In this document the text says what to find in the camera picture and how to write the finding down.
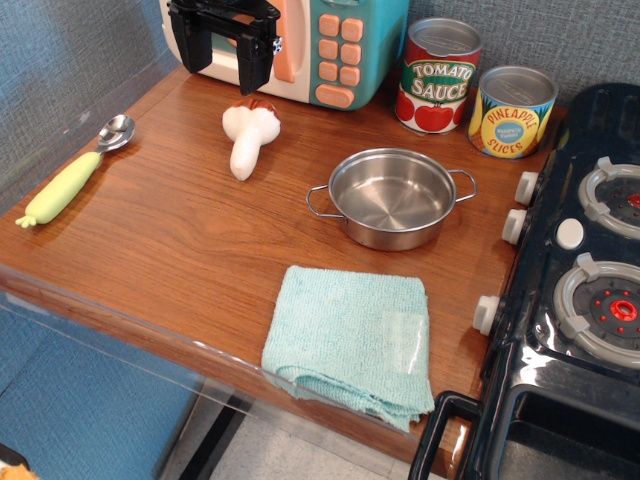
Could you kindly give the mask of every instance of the light blue towel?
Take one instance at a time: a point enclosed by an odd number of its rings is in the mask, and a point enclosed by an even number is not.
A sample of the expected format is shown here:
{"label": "light blue towel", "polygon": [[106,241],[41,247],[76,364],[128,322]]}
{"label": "light blue towel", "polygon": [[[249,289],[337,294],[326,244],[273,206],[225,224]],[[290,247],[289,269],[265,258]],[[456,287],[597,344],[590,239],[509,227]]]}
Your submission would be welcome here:
{"label": "light blue towel", "polygon": [[409,431],[433,410],[429,315],[418,278],[292,266],[282,282],[262,366],[296,398],[341,405]]}

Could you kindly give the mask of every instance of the white knob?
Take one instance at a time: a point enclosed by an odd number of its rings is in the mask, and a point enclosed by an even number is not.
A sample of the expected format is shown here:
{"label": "white knob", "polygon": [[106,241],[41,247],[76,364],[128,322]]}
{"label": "white knob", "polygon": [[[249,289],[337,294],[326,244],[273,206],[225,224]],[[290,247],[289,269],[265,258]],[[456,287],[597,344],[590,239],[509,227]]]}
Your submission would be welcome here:
{"label": "white knob", "polygon": [[537,181],[538,174],[536,172],[522,172],[522,176],[518,182],[518,188],[516,189],[516,202],[528,207],[531,203],[531,197],[533,196]]}
{"label": "white knob", "polygon": [[584,239],[584,228],[575,218],[562,221],[556,232],[556,241],[565,250],[577,248]]}
{"label": "white knob", "polygon": [[522,227],[524,227],[524,219],[527,216],[526,210],[511,209],[507,215],[507,221],[504,222],[502,229],[502,239],[511,245],[517,245]]}
{"label": "white knob", "polygon": [[483,335],[489,335],[491,326],[496,319],[496,313],[498,313],[498,305],[500,305],[500,297],[495,295],[481,296],[473,315],[473,328],[479,330]]}

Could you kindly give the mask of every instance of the metal scoop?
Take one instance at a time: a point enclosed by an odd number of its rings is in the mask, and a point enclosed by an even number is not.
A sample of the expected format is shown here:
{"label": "metal scoop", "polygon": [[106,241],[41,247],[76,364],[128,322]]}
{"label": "metal scoop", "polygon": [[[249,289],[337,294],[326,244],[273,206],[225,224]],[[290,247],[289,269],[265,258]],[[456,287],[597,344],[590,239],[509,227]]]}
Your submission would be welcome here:
{"label": "metal scoop", "polygon": [[67,165],[38,193],[25,209],[25,216],[16,220],[22,228],[49,223],[66,207],[87,183],[100,165],[102,154],[126,145],[135,130],[128,115],[117,115],[100,130],[98,148],[85,153]]}

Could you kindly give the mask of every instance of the oven door handle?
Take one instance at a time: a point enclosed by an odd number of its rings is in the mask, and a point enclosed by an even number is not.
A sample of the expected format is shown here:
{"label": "oven door handle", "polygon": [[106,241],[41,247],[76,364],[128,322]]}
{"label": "oven door handle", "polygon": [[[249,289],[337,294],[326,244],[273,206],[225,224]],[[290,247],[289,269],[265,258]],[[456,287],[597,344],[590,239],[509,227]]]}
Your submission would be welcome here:
{"label": "oven door handle", "polygon": [[482,416],[482,403],[456,392],[442,392],[436,399],[434,411],[429,415],[416,456],[411,464],[409,480],[426,480],[442,441],[447,421],[460,417],[472,423],[469,439],[473,437],[475,427]]}

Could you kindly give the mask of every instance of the towel label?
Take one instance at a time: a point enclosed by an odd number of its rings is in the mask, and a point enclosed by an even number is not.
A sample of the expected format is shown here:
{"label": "towel label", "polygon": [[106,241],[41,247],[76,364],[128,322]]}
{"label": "towel label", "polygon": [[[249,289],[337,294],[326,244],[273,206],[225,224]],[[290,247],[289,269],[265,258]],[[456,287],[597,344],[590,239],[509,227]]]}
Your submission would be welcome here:
{"label": "towel label", "polygon": [[383,312],[384,369],[387,372],[413,375],[424,372],[426,362],[427,319],[424,315]]}

